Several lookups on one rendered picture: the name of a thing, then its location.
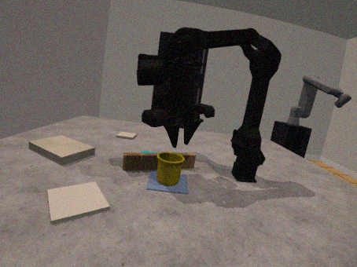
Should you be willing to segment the yellow cup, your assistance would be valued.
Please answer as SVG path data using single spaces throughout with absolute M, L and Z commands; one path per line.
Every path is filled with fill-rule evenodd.
M 185 158 L 174 152 L 161 152 L 157 155 L 157 159 L 157 180 L 167 186 L 178 184 Z

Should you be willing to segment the teal flat square pad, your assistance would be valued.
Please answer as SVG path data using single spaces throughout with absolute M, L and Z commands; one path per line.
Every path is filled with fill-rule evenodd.
M 156 176 L 156 170 L 152 170 L 146 190 L 159 191 L 159 192 L 172 192 L 178 194 L 189 194 L 186 174 L 180 174 L 178 184 L 167 186 L 162 185 Z

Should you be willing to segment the brown wooden bar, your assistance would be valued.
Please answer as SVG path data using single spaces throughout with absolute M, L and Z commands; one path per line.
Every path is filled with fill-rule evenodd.
M 123 170 L 157 170 L 159 153 L 123 153 Z M 194 168 L 196 155 L 193 153 L 177 153 L 185 158 L 182 169 Z

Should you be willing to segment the tan flat rectangular block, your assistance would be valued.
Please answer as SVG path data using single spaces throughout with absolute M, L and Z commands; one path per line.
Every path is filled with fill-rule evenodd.
M 29 141 L 28 148 L 62 166 L 95 155 L 95 147 L 62 135 Z

